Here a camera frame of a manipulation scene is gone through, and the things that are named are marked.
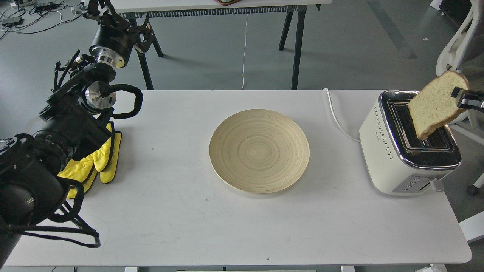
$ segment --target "plate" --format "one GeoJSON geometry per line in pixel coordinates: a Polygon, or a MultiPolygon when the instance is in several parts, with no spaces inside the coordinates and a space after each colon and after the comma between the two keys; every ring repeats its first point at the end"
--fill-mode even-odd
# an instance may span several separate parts
{"type": "Polygon", "coordinates": [[[225,119],[210,140],[210,161],[229,185],[255,194],[284,190],[304,173],[309,144],[289,117],[250,109],[225,119]]]}

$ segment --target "white table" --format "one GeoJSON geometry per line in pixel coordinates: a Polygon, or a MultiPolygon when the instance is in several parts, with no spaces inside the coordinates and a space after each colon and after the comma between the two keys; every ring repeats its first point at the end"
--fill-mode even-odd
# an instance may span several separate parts
{"type": "MultiPolygon", "coordinates": [[[[294,64],[292,69],[291,89],[297,89],[299,79],[299,66],[301,60],[301,48],[303,45],[304,18],[307,5],[315,4],[318,9],[321,4],[330,4],[332,0],[242,0],[229,6],[223,6],[215,0],[113,0],[111,1],[117,13],[136,25],[136,18],[141,18],[145,13],[150,17],[179,17],[200,15],[234,15],[251,13],[287,12],[284,28],[279,42],[279,50],[284,50],[287,33],[291,24],[294,11],[298,12],[296,27],[296,44],[294,48],[294,64]]],[[[163,52],[155,39],[154,48],[159,57],[163,52]]],[[[146,58],[138,55],[141,69],[148,90],[153,90],[150,72],[146,58]]]]}
{"type": "Polygon", "coordinates": [[[241,0],[229,6],[223,6],[215,0],[112,0],[116,12],[136,13],[149,11],[177,11],[194,9],[231,9],[271,6],[295,6],[312,4],[329,4],[332,0],[241,0]]]}
{"type": "MultiPolygon", "coordinates": [[[[381,90],[331,91],[352,135],[381,90]]],[[[471,251],[445,193],[377,191],[360,144],[335,125],[323,91],[145,91],[123,132],[118,173],[95,182],[80,215],[101,247],[23,236],[8,266],[229,266],[463,263],[471,251]],[[309,165],[268,195],[225,184],[209,158],[228,116],[266,108],[305,132],[309,165]]],[[[120,96],[117,110],[132,101],[120,96]]]]}

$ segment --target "gray floor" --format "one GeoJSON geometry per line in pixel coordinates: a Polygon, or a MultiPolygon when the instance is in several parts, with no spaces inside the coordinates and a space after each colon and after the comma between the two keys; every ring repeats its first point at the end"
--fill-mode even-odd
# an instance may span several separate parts
{"type": "MultiPolygon", "coordinates": [[[[65,3],[73,4],[74,0],[65,3]]],[[[304,29],[299,89],[420,90],[435,77],[435,64],[457,28],[430,0],[333,0],[321,11],[309,6],[304,29]]],[[[0,11],[6,3],[0,2],[0,11]]],[[[63,11],[64,20],[72,15],[63,11]]],[[[32,21],[28,15],[26,22],[32,21]]],[[[277,50],[285,14],[224,15],[156,18],[151,23],[166,57],[153,48],[147,53],[155,89],[233,90],[242,87],[245,23],[247,47],[245,89],[289,89],[295,39],[295,20],[286,49],[277,50]]],[[[30,31],[59,22],[46,16],[30,31]]],[[[45,106],[53,84],[54,63],[66,62],[80,49],[87,53],[96,32],[95,21],[80,18],[38,34],[8,33],[0,40],[0,138],[25,132],[45,106]]],[[[145,88],[136,54],[119,69],[115,83],[145,88]]],[[[462,166],[446,181],[447,196],[459,221],[484,211],[484,194],[464,191],[480,175],[484,147],[455,133],[462,166]]],[[[482,271],[484,241],[470,244],[473,258],[448,265],[450,272],[482,271]]],[[[356,267],[358,272],[415,271],[425,266],[356,267]]],[[[11,268],[2,272],[51,271],[53,268],[11,268]]],[[[228,267],[228,270],[249,269],[228,267]]],[[[314,267],[339,271],[339,267],[314,267]]],[[[175,271],[149,268],[148,271],[175,271]]],[[[72,271],[72,268],[56,268],[72,271]]],[[[122,268],[79,268],[80,272],[118,272],[122,268]]]]}

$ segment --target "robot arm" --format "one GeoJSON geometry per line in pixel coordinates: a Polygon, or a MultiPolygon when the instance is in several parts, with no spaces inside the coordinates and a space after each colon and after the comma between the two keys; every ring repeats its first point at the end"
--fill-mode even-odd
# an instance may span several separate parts
{"type": "Polygon", "coordinates": [[[100,246],[99,234],[78,216],[84,197],[82,185],[57,174],[69,160],[80,160],[106,142],[111,135],[106,129],[110,118],[130,118],[140,111],[143,95],[138,88],[109,83],[116,76],[114,69],[127,65],[133,47],[138,53],[146,52],[154,34],[147,14],[143,25],[132,26],[109,0],[90,0],[83,16],[99,24],[90,55],[80,56],[77,51],[65,67],[56,63],[54,93],[39,115],[45,121],[42,129],[33,135],[0,139],[0,268],[21,235],[100,246]],[[59,71],[63,73],[58,80],[59,71]],[[68,73],[69,79],[62,84],[68,73]],[[133,111],[114,113],[117,91],[135,95],[133,111]],[[71,207],[66,195],[72,187],[77,194],[71,207]],[[72,221],[79,228],[37,226],[45,219],[72,221]],[[94,237],[94,243],[40,235],[39,231],[87,234],[94,237]]]}
{"type": "Polygon", "coordinates": [[[459,108],[475,109],[484,112],[484,92],[455,87],[451,96],[456,98],[457,107],[459,108]]]}

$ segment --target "white toaster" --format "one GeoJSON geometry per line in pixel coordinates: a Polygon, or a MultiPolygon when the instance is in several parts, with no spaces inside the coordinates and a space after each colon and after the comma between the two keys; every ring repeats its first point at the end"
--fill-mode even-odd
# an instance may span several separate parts
{"type": "Polygon", "coordinates": [[[461,155],[449,127],[417,138],[408,102],[416,91],[384,91],[360,127],[366,167],[373,185],[394,196],[424,193],[456,169],[461,155]]]}

